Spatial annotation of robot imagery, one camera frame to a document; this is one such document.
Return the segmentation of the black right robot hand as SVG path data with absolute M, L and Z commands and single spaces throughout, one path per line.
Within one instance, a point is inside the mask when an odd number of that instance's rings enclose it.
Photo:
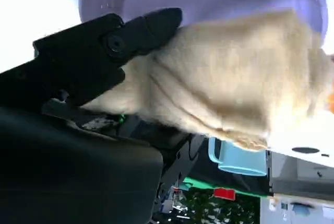
M 1 223 L 149 223 L 194 166 L 202 136 L 159 147 L 98 133 L 80 107 L 125 78 L 122 66 L 165 45 L 182 21 L 165 8 L 129 22 L 107 14 L 36 40 L 33 60 L 1 73 Z

